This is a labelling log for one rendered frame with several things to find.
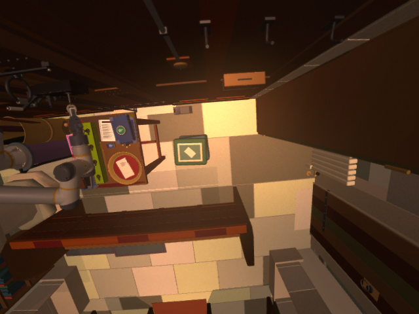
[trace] paper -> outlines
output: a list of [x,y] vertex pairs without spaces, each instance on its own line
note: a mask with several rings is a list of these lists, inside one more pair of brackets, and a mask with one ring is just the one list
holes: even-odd
[[110,120],[99,120],[99,130],[102,142],[115,142],[115,134]]
[[132,177],[135,173],[132,171],[130,164],[128,163],[126,158],[117,161],[118,168],[125,179]]

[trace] green book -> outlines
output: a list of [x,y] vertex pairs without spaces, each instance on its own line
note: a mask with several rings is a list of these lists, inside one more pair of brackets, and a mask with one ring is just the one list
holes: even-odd
[[94,166],[96,170],[96,174],[94,175],[94,179],[97,184],[103,184],[108,181],[107,172],[105,167],[105,160],[103,159],[102,149],[100,147],[100,140],[99,140],[99,133],[96,127],[95,122],[86,122],[83,123],[83,129],[89,130],[89,132],[85,132],[84,134],[87,135],[87,139],[89,141],[89,145],[92,151],[92,158],[93,161],[96,161],[96,165]]

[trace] hook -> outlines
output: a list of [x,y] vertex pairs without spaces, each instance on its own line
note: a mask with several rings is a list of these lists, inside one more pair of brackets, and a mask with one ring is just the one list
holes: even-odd
[[272,46],[275,42],[271,41],[269,42],[269,26],[271,24],[273,24],[275,22],[276,18],[275,17],[270,17],[270,18],[264,18],[264,21],[262,23],[262,26],[259,28],[259,31],[265,31],[266,32],[266,38],[265,38],[265,42],[267,45]]
[[208,35],[211,34],[211,21],[199,21],[199,24],[201,25],[201,33],[205,36],[205,48],[208,49],[210,47],[208,44]]
[[334,16],[326,25],[324,25],[321,29],[324,31],[327,31],[331,29],[330,31],[330,41],[334,44],[340,44],[343,39],[336,40],[333,38],[333,35],[335,34],[335,26],[338,24],[341,20],[343,20],[344,16]]

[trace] blue book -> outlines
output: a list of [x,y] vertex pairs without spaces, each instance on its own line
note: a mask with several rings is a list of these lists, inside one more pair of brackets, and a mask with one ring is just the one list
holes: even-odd
[[25,285],[25,281],[16,281],[13,286],[8,289],[0,289],[3,296],[13,296],[20,288]]
[[136,140],[130,116],[127,114],[122,116],[113,116],[109,120],[111,121],[112,130],[117,144],[130,144]]
[[12,279],[12,274],[10,273],[9,269],[5,269],[0,273],[0,283],[5,284],[7,281]]

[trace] white radiator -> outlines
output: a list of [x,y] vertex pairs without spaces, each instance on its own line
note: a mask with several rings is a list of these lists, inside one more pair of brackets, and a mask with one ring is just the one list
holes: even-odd
[[355,185],[357,158],[313,148],[312,169],[346,186]]

